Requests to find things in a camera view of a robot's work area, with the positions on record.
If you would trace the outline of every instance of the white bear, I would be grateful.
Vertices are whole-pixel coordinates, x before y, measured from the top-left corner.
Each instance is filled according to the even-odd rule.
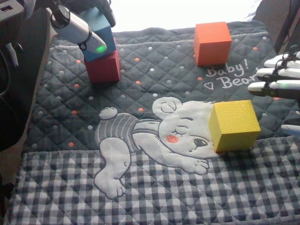
[[[207,159],[214,152],[209,130],[212,102],[181,103],[174,97],[157,99],[152,110],[161,120],[138,120],[115,108],[101,111],[95,132],[105,167],[95,178],[95,186],[107,198],[121,197],[125,187],[121,178],[131,164],[131,152],[142,150],[156,163],[203,175]]]

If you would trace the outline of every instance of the cube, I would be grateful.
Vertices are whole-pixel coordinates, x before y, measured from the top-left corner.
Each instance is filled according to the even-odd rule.
[[[248,150],[261,131],[250,100],[215,103],[209,127],[215,152]]]
[[[197,24],[194,38],[197,66],[225,64],[228,59],[231,41],[225,22]]]
[[[90,62],[84,59],[84,63],[91,83],[117,82],[120,80],[120,58],[117,50]]]
[[[99,10],[96,7],[80,13],[79,16],[88,23],[93,31],[99,35],[107,45],[107,50],[100,54],[83,51],[84,58],[87,62],[108,55],[116,50],[111,26],[106,17],[103,14],[99,14]]]

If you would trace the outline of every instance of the quilted mat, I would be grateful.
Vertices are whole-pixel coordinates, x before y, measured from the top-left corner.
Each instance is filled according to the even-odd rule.
[[[220,67],[197,67],[194,29],[115,33],[118,83],[91,85],[79,48],[54,37],[7,224],[297,224],[299,140],[280,129],[295,101],[247,86],[275,56],[260,22],[228,24]],[[213,102],[250,99],[253,149],[218,155]]]

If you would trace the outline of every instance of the orange dot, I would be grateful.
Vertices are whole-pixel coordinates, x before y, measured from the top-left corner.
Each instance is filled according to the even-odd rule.
[[[178,137],[176,137],[175,135],[168,135],[167,136],[167,141],[169,143],[176,143],[176,142],[178,142]]]

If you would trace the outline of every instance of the embroidered heart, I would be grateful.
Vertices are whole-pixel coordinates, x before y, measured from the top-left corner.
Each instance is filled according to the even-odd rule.
[[[212,82],[208,82],[204,84],[204,86],[208,89],[214,90],[214,84]]]

